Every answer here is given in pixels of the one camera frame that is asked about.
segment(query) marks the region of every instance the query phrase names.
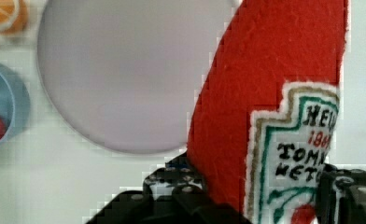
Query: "round white plate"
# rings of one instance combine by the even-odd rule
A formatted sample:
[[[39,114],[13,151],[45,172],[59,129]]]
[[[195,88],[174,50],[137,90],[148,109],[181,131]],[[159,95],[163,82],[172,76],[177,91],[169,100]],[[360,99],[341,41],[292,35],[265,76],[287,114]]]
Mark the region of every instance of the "round white plate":
[[[129,153],[182,147],[232,17],[227,0],[51,0],[38,34],[44,87],[94,143]]]

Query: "blue bowl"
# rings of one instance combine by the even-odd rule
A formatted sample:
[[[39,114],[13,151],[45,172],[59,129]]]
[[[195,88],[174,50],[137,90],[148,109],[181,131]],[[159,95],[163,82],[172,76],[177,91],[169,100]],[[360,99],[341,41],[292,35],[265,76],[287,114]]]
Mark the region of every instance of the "blue bowl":
[[[29,111],[29,94],[22,80],[0,64],[0,119],[7,128],[0,144],[23,131]]]

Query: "red felt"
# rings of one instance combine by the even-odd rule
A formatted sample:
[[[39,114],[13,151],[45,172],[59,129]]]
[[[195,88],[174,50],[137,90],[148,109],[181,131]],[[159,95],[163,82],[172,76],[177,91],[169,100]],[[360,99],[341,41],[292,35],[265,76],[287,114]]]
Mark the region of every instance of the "red felt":
[[[316,218],[316,212],[311,205],[303,205],[299,207],[291,218],[291,224],[311,224]]]
[[[346,0],[244,0],[191,121],[188,155],[217,203],[242,211],[250,114],[276,110],[287,81],[338,85]]]

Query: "white table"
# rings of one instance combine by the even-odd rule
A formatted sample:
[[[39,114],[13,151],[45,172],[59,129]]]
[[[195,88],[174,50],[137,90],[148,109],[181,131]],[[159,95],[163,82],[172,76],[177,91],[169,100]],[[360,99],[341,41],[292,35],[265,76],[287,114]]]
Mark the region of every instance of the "white table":
[[[0,224],[84,223],[112,194],[185,149],[133,156],[100,148],[70,129],[48,101],[35,61],[35,35],[46,0],[31,0],[30,30],[2,42],[0,63],[18,72],[31,96],[27,129],[0,148]],[[352,41],[345,55],[344,114],[330,162],[366,169],[366,3],[353,2]]]

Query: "felt ketchup bottle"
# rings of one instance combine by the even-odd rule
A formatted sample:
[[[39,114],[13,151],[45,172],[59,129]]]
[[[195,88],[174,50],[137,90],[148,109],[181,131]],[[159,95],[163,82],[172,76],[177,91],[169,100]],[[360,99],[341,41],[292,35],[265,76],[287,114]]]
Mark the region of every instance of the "felt ketchup bottle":
[[[339,113],[346,0],[244,0],[192,117],[188,156],[216,203],[309,223]]]

